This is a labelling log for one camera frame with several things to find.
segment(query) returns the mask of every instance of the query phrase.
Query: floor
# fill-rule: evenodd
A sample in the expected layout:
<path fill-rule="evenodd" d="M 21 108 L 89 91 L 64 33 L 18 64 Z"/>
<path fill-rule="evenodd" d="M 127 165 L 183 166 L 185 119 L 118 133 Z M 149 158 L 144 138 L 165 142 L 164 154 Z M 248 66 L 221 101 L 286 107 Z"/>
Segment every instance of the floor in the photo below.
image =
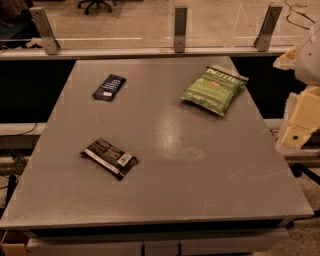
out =
<path fill-rule="evenodd" d="M 77 1 L 35 1 L 44 7 L 52 30 L 62 48 L 141 48 L 172 47 L 174 7 L 187 6 L 187 47 L 251 46 L 259 33 L 269 4 L 283 10 L 276 26 L 272 45 L 293 45 L 306 30 L 287 22 L 289 7 L 282 0 L 124 0 L 113 12 L 93 8 L 89 15 L 77 8 Z M 313 20 L 319 16 L 319 0 L 287 0 L 294 10 Z M 292 13 L 290 20 L 310 27 L 312 22 Z M 320 175 L 320 169 L 314 169 Z M 320 187 L 306 176 L 297 178 L 310 205 L 320 209 Z M 0 187 L 7 179 L 0 177 Z M 3 205 L 6 188 L 0 190 Z M 288 230 L 289 237 L 268 252 L 255 256 L 318 256 L 320 221 L 299 220 Z"/>

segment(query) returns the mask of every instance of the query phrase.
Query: green snack bag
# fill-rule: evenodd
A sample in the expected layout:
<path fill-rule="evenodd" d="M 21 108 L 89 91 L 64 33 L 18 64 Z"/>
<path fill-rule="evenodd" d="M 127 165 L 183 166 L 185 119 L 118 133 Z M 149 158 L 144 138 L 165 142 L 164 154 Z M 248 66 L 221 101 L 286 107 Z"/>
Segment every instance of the green snack bag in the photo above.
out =
<path fill-rule="evenodd" d="M 207 70 L 180 95 L 180 98 L 224 116 L 231 100 L 247 81 L 248 78 L 222 67 L 208 66 Z"/>

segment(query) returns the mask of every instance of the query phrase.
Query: table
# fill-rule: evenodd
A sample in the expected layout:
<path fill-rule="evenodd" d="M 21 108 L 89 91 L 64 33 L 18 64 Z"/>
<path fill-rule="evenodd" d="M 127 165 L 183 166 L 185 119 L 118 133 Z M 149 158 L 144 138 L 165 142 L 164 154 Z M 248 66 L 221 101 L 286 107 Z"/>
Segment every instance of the table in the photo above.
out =
<path fill-rule="evenodd" d="M 77 61 L 1 227 L 35 237 L 34 250 L 180 241 L 189 254 L 196 242 L 251 252 L 285 237 L 312 209 L 246 88 L 225 117 L 179 98 L 210 64 L 235 69 L 228 57 Z M 109 74 L 127 82 L 114 101 L 94 100 Z M 139 159 L 121 182 L 80 157 L 99 137 Z"/>

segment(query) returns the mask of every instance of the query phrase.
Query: metal post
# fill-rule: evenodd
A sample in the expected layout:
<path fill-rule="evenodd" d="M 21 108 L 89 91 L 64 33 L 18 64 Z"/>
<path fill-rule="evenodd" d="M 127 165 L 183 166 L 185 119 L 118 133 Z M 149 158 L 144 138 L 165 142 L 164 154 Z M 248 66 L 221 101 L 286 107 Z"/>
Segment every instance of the metal post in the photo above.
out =
<path fill-rule="evenodd" d="M 44 8 L 33 7 L 30 9 L 30 12 L 40 33 L 46 54 L 57 54 L 60 47 L 52 33 Z"/>
<path fill-rule="evenodd" d="M 176 7 L 174 23 L 174 51 L 184 53 L 187 27 L 187 7 Z"/>
<path fill-rule="evenodd" d="M 281 10 L 282 6 L 269 5 L 259 36 L 254 42 L 254 46 L 259 52 L 266 52 L 269 50 L 272 33 L 277 24 Z"/>

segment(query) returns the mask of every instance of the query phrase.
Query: drawer handle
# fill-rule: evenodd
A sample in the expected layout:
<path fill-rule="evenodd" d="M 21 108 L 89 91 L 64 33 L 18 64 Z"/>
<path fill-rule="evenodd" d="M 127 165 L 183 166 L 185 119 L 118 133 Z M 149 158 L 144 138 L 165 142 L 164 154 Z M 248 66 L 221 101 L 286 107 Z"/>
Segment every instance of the drawer handle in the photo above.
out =
<path fill-rule="evenodd" d="M 141 245 L 141 256 L 146 256 L 146 246 Z M 182 256 L 182 245 L 178 243 L 178 254 L 177 256 Z"/>

